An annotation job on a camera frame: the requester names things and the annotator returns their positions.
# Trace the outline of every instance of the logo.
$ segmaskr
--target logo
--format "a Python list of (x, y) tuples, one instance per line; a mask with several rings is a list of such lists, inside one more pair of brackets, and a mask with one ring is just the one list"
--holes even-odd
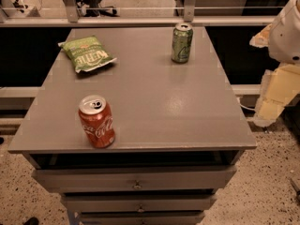
[(113, 118), (111, 116), (106, 116), (103, 123), (97, 129), (87, 125), (82, 125), (82, 128), (87, 134), (95, 135), (96, 137), (101, 138), (108, 130), (113, 129)]
[(106, 54), (104, 51), (96, 51), (96, 52), (90, 52), (85, 53), (83, 55), (80, 55), (75, 58), (75, 63), (78, 65), (87, 65), (87, 66), (93, 66), (99, 63), (104, 58), (107, 58), (108, 54)]

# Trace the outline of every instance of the cabinet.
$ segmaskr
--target cabinet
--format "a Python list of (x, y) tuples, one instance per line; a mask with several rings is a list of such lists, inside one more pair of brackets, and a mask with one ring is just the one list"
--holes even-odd
[[(74, 29), (68, 39), (91, 35), (118, 61), (76, 74), (60, 52), (9, 152), (83, 224), (201, 222), (256, 147), (205, 29), (194, 27), (184, 65), (171, 60), (172, 27)], [(116, 138), (105, 149), (91, 146), (77, 115), (91, 94), (112, 108)]]

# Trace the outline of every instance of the metal frame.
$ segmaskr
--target metal frame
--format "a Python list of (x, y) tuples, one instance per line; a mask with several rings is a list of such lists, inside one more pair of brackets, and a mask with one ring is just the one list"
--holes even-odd
[(170, 18), (84, 18), (80, 17), (76, 0), (64, 0), (67, 17), (65, 19), (43, 18), (9, 18), (0, 9), (0, 27), (116, 27), (116, 26), (166, 26), (180, 22), (189, 22), (194, 25), (267, 25), (274, 20), (274, 16), (194, 16), (196, 0), (185, 0), (183, 17)]

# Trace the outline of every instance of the green chip bag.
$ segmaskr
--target green chip bag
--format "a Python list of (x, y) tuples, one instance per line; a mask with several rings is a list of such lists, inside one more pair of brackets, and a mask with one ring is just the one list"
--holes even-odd
[(58, 45), (71, 59), (77, 73), (91, 71), (116, 60), (104, 50), (96, 37), (76, 39)]

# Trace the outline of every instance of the red soda can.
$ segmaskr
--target red soda can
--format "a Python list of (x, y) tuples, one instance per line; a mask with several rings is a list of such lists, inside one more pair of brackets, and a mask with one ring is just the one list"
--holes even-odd
[(113, 143), (113, 117), (109, 103), (99, 95), (85, 97), (79, 104), (78, 114), (88, 140), (96, 148)]

